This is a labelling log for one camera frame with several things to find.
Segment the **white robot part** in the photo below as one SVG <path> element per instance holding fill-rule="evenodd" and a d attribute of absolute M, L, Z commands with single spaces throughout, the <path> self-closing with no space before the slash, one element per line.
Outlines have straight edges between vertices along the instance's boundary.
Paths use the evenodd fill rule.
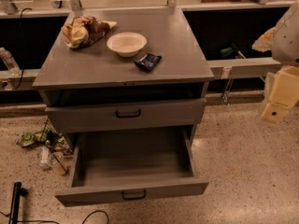
<path fill-rule="evenodd" d="M 299 0 L 293 3 L 274 29 L 272 57 L 283 67 L 275 74 L 262 119 L 278 123 L 299 100 Z"/>
<path fill-rule="evenodd" d="M 276 25 L 272 57 L 284 65 L 299 65 L 299 0 L 291 5 Z"/>

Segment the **black cable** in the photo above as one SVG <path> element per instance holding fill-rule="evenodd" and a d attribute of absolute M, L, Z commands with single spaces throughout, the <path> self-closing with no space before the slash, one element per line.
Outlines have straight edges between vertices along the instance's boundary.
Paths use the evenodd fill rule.
<path fill-rule="evenodd" d="M 104 213 L 105 216 L 106 216 L 106 218 L 107 218 L 107 224 L 109 224 L 109 221 L 110 221 L 110 220 L 109 220 L 109 215 L 107 214 L 107 212 L 102 211 L 102 210 L 96 210 L 96 211 L 91 212 L 89 215 L 87 215 L 87 216 L 85 217 L 85 219 L 83 220 L 82 224 L 84 224 L 84 223 L 87 221 L 87 219 L 88 219 L 91 215 L 93 215 L 93 214 L 95 214 L 95 213 Z M 3 213 L 3 212 L 1 212 L 1 211 L 0 211 L 0 214 L 12 220 L 12 218 L 10 217 L 10 214 L 5 214 L 5 213 Z M 54 223 L 54 224 L 60 224 L 59 222 L 54 221 L 54 220 L 17 220 L 17 222 L 20 222 L 20 223 L 30 223 L 30 222 L 33 223 L 33 222 L 38 222 L 38 223 Z"/>
<path fill-rule="evenodd" d="M 94 212 L 91 212 L 89 215 L 86 216 L 86 218 L 83 220 L 82 224 L 84 224 L 85 221 L 86 221 L 92 214 L 94 214 L 94 213 L 104 213 L 105 216 L 106 216 L 106 218 L 107 218 L 107 224 L 109 224 L 109 216 L 108 216 L 108 214 L 107 214 L 105 211 L 102 211 L 102 210 L 96 210 L 96 211 L 94 211 Z"/>
<path fill-rule="evenodd" d="M 21 15 L 20 15 L 20 20 L 19 20 L 19 33 L 21 34 L 21 47 L 23 48 L 24 47 L 24 37 L 22 35 L 22 30 L 21 30 L 21 18 L 22 18 L 22 13 L 25 11 L 25 10 L 32 10 L 31 8 L 27 7 L 27 8 L 24 8 L 22 11 L 21 11 Z M 20 85 L 21 85 L 21 82 L 22 82 L 22 78 L 23 78 L 23 75 L 24 75 L 24 60 L 23 60 L 23 51 L 22 51 L 22 61 L 21 61 L 21 77 L 20 77 L 20 80 L 19 80 L 19 84 L 17 85 L 17 87 L 15 87 L 13 90 L 17 90 Z"/>

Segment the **food wrapper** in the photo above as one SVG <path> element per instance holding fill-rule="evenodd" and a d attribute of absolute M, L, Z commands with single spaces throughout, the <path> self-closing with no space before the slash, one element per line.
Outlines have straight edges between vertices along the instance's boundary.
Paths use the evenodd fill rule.
<path fill-rule="evenodd" d="M 93 16 L 80 16 L 65 24 L 62 32 L 71 49 L 85 48 L 103 38 L 114 26 L 114 21 L 102 21 Z"/>
<path fill-rule="evenodd" d="M 257 39 L 252 48 L 261 52 L 272 50 L 273 33 L 275 28 L 271 28 Z"/>

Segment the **tan object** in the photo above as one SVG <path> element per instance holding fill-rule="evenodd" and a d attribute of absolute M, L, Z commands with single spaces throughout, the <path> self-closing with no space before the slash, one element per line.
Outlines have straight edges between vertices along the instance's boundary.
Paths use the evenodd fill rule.
<path fill-rule="evenodd" d="M 262 118 L 279 122 L 289 113 L 299 100 L 299 68 L 287 67 L 275 74 L 274 85 Z"/>
<path fill-rule="evenodd" d="M 74 18 L 71 24 L 65 24 L 62 32 L 67 46 L 71 49 L 89 47 L 101 39 L 114 26 L 114 21 L 102 21 L 92 16 Z"/>
<path fill-rule="evenodd" d="M 275 31 L 275 27 L 270 28 L 268 31 L 266 31 L 263 35 L 259 37 L 259 39 L 257 39 L 253 43 L 252 48 L 261 52 L 272 50 L 274 31 Z"/>

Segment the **metal stand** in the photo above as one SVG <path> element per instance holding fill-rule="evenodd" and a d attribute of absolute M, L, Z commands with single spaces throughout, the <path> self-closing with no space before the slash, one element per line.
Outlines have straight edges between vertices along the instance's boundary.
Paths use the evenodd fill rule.
<path fill-rule="evenodd" d="M 24 197 L 27 193 L 28 191 L 21 187 L 21 182 L 16 182 L 14 184 L 10 206 L 10 219 L 8 224 L 18 223 L 20 197 Z"/>
<path fill-rule="evenodd" d="M 225 88 L 223 90 L 223 93 L 222 93 L 222 100 L 223 102 L 228 105 L 229 102 L 228 102 L 228 96 L 230 94 L 230 91 L 231 91 L 231 88 L 232 88 L 232 85 L 234 83 L 234 79 L 233 78 L 230 78 L 227 82 L 226 82 L 226 85 L 225 85 Z"/>

